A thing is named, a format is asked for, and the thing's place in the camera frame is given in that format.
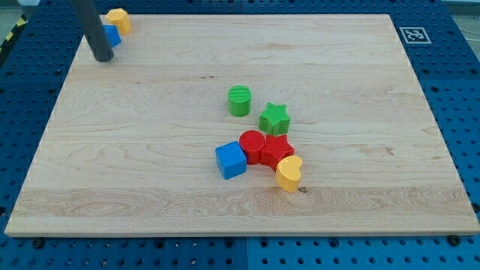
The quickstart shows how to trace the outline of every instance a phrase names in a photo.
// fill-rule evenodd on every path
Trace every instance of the heart-shaped block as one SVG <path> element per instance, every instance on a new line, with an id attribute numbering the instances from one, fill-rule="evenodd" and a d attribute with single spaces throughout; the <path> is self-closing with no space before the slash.
<path id="1" fill-rule="evenodd" d="M 300 167 L 302 166 L 302 159 L 299 156 L 291 155 L 285 157 L 277 165 L 277 172 L 275 179 L 285 191 L 295 192 L 299 186 L 302 173 Z"/>

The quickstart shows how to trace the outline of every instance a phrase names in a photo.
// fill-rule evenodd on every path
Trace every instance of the blue block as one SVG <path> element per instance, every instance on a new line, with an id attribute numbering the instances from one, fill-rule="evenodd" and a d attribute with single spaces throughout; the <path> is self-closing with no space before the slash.
<path id="1" fill-rule="evenodd" d="M 215 149 L 217 166 L 225 180 L 247 171 L 247 157 L 238 142 L 227 143 Z"/>
<path id="2" fill-rule="evenodd" d="M 110 41 L 110 46 L 115 47 L 122 42 L 120 38 L 119 30 L 114 25 L 103 25 L 103 29 L 105 29 L 106 36 L 108 37 L 108 41 Z"/>

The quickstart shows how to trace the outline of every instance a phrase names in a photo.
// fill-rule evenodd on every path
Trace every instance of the red star block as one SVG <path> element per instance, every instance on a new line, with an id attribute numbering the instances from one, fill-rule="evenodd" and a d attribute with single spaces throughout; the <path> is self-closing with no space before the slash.
<path id="1" fill-rule="evenodd" d="M 271 167 L 277 171 L 277 164 L 284 158 L 293 155 L 295 149 L 288 144 L 287 135 L 270 136 L 267 135 L 267 142 L 262 148 L 260 163 Z"/>
<path id="2" fill-rule="evenodd" d="M 260 162 L 260 152 L 263 146 L 265 146 L 265 137 L 263 134 L 256 130 L 249 130 L 240 136 L 238 142 L 240 143 L 241 150 L 243 150 L 247 157 L 247 164 L 258 164 Z"/>

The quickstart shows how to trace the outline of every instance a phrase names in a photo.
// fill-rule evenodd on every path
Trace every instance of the wood grain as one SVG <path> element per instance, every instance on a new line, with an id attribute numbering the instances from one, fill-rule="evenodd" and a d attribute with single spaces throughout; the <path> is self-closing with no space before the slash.
<path id="1" fill-rule="evenodd" d="M 418 236 L 480 231 L 386 15 L 132 16 L 109 63 L 83 40 L 9 236 Z M 228 113 L 245 84 L 250 115 Z M 301 186 L 224 181 L 216 146 L 287 104 Z"/>

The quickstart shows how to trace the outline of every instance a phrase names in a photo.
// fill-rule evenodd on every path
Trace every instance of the green star block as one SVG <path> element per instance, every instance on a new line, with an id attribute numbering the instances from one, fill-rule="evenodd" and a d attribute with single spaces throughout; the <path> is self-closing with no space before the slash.
<path id="1" fill-rule="evenodd" d="M 228 91 L 228 111 L 233 116 L 246 116 L 251 102 L 252 94 L 247 86 L 235 85 Z"/>
<path id="2" fill-rule="evenodd" d="M 260 115 L 259 129 L 267 134 L 277 136 L 286 134 L 290 126 L 287 105 L 267 103 L 267 108 Z"/>

